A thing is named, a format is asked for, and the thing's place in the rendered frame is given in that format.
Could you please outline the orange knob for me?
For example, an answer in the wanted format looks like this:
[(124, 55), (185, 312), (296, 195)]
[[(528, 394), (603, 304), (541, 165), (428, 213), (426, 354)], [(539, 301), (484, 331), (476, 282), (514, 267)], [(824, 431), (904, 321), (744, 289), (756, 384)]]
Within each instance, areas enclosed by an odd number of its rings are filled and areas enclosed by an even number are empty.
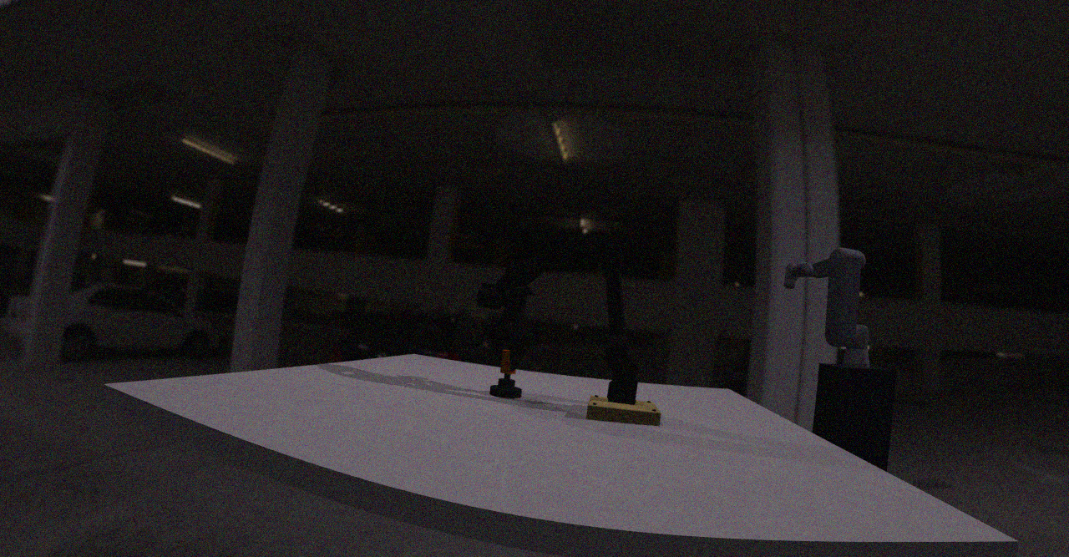
[(516, 373), (516, 370), (514, 372), (510, 371), (510, 349), (503, 349), (503, 361), (501, 362), (500, 371), (508, 374)]

